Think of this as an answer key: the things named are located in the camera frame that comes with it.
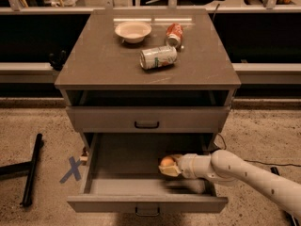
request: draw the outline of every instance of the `can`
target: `can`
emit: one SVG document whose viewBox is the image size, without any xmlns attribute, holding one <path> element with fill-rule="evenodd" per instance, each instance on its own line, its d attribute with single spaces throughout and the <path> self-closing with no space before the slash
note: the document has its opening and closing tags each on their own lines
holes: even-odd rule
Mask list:
<svg viewBox="0 0 301 226">
<path fill-rule="evenodd" d="M 182 26 L 174 23 L 166 31 L 166 45 L 179 48 L 182 44 Z"/>
<path fill-rule="evenodd" d="M 140 53 L 140 65 L 144 70 L 173 64 L 176 60 L 177 50 L 171 46 L 146 49 Z"/>
</svg>

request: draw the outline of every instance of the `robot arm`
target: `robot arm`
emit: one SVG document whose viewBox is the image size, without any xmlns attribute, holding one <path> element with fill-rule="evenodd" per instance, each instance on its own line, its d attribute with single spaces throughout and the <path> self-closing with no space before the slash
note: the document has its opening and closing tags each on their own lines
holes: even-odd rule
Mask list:
<svg viewBox="0 0 301 226">
<path fill-rule="evenodd" d="M 301 185 L 259 169 L 237 155 L 218 150 L 209 155 L 171 155 L 165 157 L 160 171 L 169 176 L 205 178 L 224 186 L 232 186 L 237 179 L 252 186 L 292 216 L 301 218 Z"/>
</svg>

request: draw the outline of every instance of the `floor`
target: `floor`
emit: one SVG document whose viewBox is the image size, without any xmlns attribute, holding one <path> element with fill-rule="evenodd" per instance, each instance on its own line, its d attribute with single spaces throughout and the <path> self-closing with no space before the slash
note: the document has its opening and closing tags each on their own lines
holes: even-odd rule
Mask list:
<svg viewBox="0 0 301 226">
<path fill-rule="evenodd" d="M 33 204 L 20 207 L 26 177 L 0 178 L 0 225 L 290 225 L 283 212 L 250 186 L 215 186 L 217 196 L 229 198 L 220 214 L 170 214 L 140 218 L 135 214 L 75 213 L 67 204 L 81 181 L 60 179 L 77 160 L 83 143 L 74 132 L 62 99 L 0 100 L 0 167 L 28 161 L 36 134 L 44 146 L 36 171 Z M 301 164 L 301 101 L 235 100 L 221 135 L 227 149 L 243 159 L 276 164 Z M 223 146 L 220 137 L 216 144 Z M 253 163 L 270 170 L 267 165 Z M 85 166 L 80 166 L 83 174 Z M 301 184 L 300 168 L 277 167 L 280 174 Z"/>
</svg>

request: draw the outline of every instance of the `closed drawer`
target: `closed drawer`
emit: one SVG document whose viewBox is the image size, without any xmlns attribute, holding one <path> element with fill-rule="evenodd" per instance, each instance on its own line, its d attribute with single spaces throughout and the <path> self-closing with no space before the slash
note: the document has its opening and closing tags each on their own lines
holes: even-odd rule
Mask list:
<svg viewBox="0 0 301 226">
<path fill-rule="evenodd" d="M 204 143 L 198 134 L 95 134 L 80 195 L 68 203 L 76 212 L 219 213 L 228 199 L 211 183 L 158 170 L 167 154 L 202 153 Z"/>
<path fill-rule="evenodd" d="M 228 107 L 68 107 L 78 132 L 217 133 Z"/>
</svg>

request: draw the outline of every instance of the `bowl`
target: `bowl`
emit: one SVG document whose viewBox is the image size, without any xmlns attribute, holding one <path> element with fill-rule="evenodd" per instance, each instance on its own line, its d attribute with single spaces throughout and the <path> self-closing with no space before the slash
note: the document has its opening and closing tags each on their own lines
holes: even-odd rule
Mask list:
<svg viewBox="0 0 301 226">
<path fill-rule="evenodd" d="M 151 26 L 144 22 L 132 21 L 119 24 L 115 33 L 129 43 L 138 43 L 151 32 Z"/>
</svg>

